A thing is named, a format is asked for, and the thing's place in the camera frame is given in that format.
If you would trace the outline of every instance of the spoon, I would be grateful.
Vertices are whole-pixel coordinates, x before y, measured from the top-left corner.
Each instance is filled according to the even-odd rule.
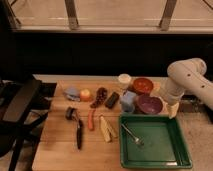
[[[132,137],[134,143],[138,146],[138,147],[142,147],[144,145],[143,141],[138,138],[137,136],[135,136],[124,124],[121,124],[121,126],[125,129],[125,131]]]

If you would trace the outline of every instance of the green plastic tray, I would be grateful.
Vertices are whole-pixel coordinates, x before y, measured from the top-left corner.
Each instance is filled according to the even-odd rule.
[[[192,168],[184,137],[175,118],[122,114],[119,123],[120,158],[124,168]],[[121,128],[121,123],[143,140],[142,148]]]

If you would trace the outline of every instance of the orange carrot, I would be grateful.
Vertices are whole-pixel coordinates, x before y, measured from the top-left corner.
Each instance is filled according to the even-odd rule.
[[[88,128],[90,131],[94,130],[94,122],[93,122],[93,115],[95,113],[95,109],[90,110],[88,114]]]

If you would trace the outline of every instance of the orange bowl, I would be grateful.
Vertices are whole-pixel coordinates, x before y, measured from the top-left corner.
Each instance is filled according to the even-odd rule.
[[[137,94],[150,94],[153,88],[153,82],[148,78],[140,77],[133,82],[133,89]]]

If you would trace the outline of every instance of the white cup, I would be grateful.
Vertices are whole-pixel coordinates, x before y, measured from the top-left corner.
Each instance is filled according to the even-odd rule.
[[[119,87],[122,90],[126,90],[129,87],[131,80],[132,78],[129,74],[120,74],[118,76]]]

